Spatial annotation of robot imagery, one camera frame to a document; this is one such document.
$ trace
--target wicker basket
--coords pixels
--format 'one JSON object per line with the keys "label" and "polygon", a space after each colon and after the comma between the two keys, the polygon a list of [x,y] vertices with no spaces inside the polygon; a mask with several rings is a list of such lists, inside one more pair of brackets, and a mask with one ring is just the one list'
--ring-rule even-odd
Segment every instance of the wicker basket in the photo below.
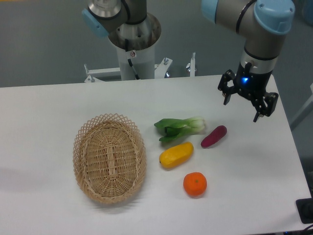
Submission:
{"label": "wicker basket", "polygon": [[124,201],[145,178],[143,139],[127,117],[95,117],[76,136],[73,163],[77,183],[89,198],[105,204]]}

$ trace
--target metal stand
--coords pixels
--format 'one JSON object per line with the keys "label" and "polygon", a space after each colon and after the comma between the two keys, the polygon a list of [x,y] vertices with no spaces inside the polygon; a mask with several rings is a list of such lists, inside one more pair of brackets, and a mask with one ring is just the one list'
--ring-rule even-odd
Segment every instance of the metal stand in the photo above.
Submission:
{"label": "metal stand", "polygon": [[[155,65],[155,78],[158,79],[158,78],[169,77],[170,75],[168,73],[168,69],[170,68],[172,62],[173,60],[165,57],[160,64]],[[85,66],[86,75],[87,75],[87,78],[85,79],[85,83],[111,81],[111,79],[108,79],[108,77],[121,75],[120,68],[89,70],[86,64],[84,66]]]}

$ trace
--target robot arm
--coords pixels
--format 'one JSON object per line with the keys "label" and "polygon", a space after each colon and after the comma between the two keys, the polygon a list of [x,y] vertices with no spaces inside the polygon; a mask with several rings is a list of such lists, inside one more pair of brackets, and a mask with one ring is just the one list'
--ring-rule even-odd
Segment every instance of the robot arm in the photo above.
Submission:
{"label": "robot arm", "polygon": [[122,24],[138,24],[147,17],[146,0],[89,0],[83,17],[98,36],[106,37]]}
{"label": "robot arm", "polygon": [[259,117],[270,116],[276,106],[277,93],[268,93],[266,86],[275,67],[295,8],[291,0],[202,0],[203,15],[246,38],[240,64],[235,73],[223,74],[218,89],[224,105],[232,94],[251,101]]}

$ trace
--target yellow mango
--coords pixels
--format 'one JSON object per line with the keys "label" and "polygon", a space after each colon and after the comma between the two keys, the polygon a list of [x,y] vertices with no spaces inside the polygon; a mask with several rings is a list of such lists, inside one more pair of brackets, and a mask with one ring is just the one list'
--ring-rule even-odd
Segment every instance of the yellow mango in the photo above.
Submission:
{"label": "yellow mango", "polygon": [[164,168],[173,168],[187,161],[194,151],[191,142],[182,143],[165,150],[160,155],[160,163]]}

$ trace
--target screw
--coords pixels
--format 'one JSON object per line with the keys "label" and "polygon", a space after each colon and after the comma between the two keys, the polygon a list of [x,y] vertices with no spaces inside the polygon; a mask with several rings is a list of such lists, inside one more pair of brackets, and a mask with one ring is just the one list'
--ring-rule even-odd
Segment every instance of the screw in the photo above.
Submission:
{"label": "screw", "polygon": [[164,61],[164,65],[167,65],[167,62],[169,62],[169,59],[165,57],[163,61]]}
{"label": "screw", "polygon": [[136,52],[134,50],[131,52],[131,57],[136,57]]}

